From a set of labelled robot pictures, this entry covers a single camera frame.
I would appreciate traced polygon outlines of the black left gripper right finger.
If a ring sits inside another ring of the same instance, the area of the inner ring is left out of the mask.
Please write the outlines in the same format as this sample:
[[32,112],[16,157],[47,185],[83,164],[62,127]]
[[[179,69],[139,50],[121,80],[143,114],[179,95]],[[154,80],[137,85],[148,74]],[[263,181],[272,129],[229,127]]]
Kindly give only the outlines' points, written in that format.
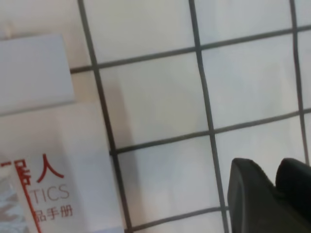
[[285,158],[276,173],[276,188],[298,211],[311,210],[311,167],[305,163]]

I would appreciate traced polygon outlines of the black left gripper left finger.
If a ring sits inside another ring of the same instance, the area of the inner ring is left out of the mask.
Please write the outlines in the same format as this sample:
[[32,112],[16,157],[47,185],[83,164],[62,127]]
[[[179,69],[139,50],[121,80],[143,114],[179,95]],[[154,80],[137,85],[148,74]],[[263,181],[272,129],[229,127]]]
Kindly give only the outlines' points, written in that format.
[[227,201],[234,233],[309,233],[311,211],[298,211],[254,161],[235,158]]

